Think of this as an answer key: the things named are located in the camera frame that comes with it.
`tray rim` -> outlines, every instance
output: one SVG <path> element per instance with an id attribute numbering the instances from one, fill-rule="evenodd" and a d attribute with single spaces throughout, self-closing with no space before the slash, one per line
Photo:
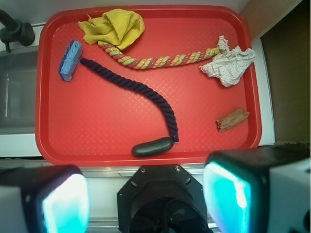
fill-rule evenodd
<path id="1" fill-rule="evenodd" d="M 36 107 L 35 107 L 35 140 L 37 147 L 42 154 L 42 156 L 48 160 L 49 162 L 60 165 L 60 164 L 68 164 L 68 163 L 74 163 L 78 166 L 138 166 L 138 164 L 141 165 L 169 165 L 169 164 L 181 164 L 181 163 L 202 163 L 205 162 L 206 158 L 212 151 L 195 151 L 195 152 L 172 152 L 172 154 L 176 154 L 174 158 L 166 158 L 165 153 L 159 156 L 150 157 L 150 158 L 143 158 L 143 159 L 137 159 L 133 157 L 130 160 L 78 160 L 78 161 L 72 161 L 72 160 L 60 160 L 59 158 L 55 158 L 51 155 L 51 152 L 54 151 L 54 149 L 50 145 L 46 145 L 43 142 L 43 138 L 45 140 L 48 140 L 48 133 L 44 135 L 44 130 L 42 129 L 41 122 L 43 121 L 44 116 L 48 116 L 48 110 L 42 108 L 41 103 L 44 101 L 47 101 L 46 98 L 48 98 L 48 92 L 42 93 L 42 74 L 43 69 L 46 69 L 49 67 L 50 64 L 44 63 L 44 54 L 47 53 L 47 50 L 51 46 L 47 46 L 47 41 L 44 39 L 47 36 L 53 34 L 55 32 L 55 27 L 57 26 L 57 22 L 61 20 L 63 17 L 68 17 L 69 15 L 87 15 L 87 14 L 98 14 L 102 13 L 104 11 L 109 11 L 112 9 L 121 8 L 124 10 L 133 10 L 133 11 L 199 11 L 199 12 L 206 12 L 206 11 L 217 11 L 221 12 L 222 14 L 230 14 L 235 21 L 235 24 L 239 24 L 236 26 L 241 26 L 243 29 L 243 36 L 239 36 L 238 40 L 242 39 L 244 40 L 244 43 L 248 48 L 251 48 L 251 42 L 250 42 L 250 35 L 248 32 L 248 27 L 244 20 L 234 11 L 222 7 L 222 6 L 206 6 L 206 5 L 148 5 L 148 6 L 109 6 L 109 7 L 95 7 L 95 8 L 85 8 L 85 9 L 77 9 L 77 10 L 68 10 L 68 11 L 62 11 L 54 15 L 48 22 L 45 24 L 45 26 L 42 29 L 41 35 L 40 35 L 40 43 L 39 43 L 39 50 L 38 50 L 38 69 L 37 69 L 37 87 L 36 87 Z M 251 90 L 251 100 L 250 98 L 246 99 L 247 102 L 253 103 L 254 107 L 254 116 L 252 116 L 252 122 L 248 122 L 248 124 L 253 125 L 253 128 L 256 128 L 256 135 L 250 140 L 249 137 L 247 137 L 244 144 L 236 148 L 237 150 L 240 149 L 249 149 L 249 148 L 255 148 L 258 146 L 261 138 L 262 128 L 261 128 L 261 117 L 260 117 L 260 107 L 259 107 L 259 95 L 258 95 L 258 87 L 257 87 L 257 80 L 256 80 L 256 73 L 255 73 L 255 65 L 254 63 L 251 64 L 249 69 L 246 72 L 250 72 L 251 78 L 250 81 L 244 82 L 244 84 L 247 84 L 247 87 L 245 87 L 245 90 Z M 184 157 L 178 155 L 184 155 L 191 153 L 191 157 Z"/>

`black oval object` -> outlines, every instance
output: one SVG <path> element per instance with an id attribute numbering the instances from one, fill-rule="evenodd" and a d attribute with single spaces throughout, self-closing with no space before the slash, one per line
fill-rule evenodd
<path id="1" fill-rule="evenodd" d="M 168 151 L 174 145 L 170 137 L 163 137 L 151 142 L 138 144 L 132 148 L 135 157 L 147 157 Z"/>

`brown surface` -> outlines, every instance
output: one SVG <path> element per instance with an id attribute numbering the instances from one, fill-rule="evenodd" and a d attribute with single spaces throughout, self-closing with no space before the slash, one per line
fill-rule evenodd
<path id="1" fill-rule="evenodd" d="M 224 131 L 231 129 L 233 126 L 239 124 L 248 118 L 249 112 L 244 112 L 241 109 L 237 109 L 232 113 L 229 113 L 225 117 L 216 121 L 218 125 L 218 131 Z"/>
<path id="2" fill-rule="evenodd" d="M 261 38 L 276 142 L 310 142 L 310 0 Z"/>
<path id="3" fill-rule="evenodd" d="M 300 2 L 301 0 L 250 0 L 240 15 L 248 25 L 251 40 L 263 36 Z"/>

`sponge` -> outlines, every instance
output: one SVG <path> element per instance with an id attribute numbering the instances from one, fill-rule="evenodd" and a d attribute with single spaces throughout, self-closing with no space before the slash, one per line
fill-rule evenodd
<path id="1" fill-rule="evenodd" d="M 65 80 L 68 82 L 71 81 L 72 74 L 79 62 L 79 58 L 81 54 L 82 54 L 81 43 L 75 40 L 71 41 L 71 43 L 67 47 L 67 50 L 65 52 L 65 55 L 62 59 L 62 62 L 58 70 L 58 73 L 60 74 L 60 77 L 62 78 L 62 80 Z"/>

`teal light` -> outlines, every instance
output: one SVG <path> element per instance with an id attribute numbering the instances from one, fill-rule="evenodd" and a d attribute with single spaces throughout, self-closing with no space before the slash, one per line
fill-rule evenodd
<path id="1" fill-rule="evenodd" d="M 90 213 L 87 179 L 73 174 L 42 202 L 47 233 L 84 233 Z"/>
<path id="2" fill-rule="evenodd" d="M 249 232 L 251 187 L 248 182 L 211 162 L 204 168 L 203 192 L 207 210 L 221 232 Z"/>

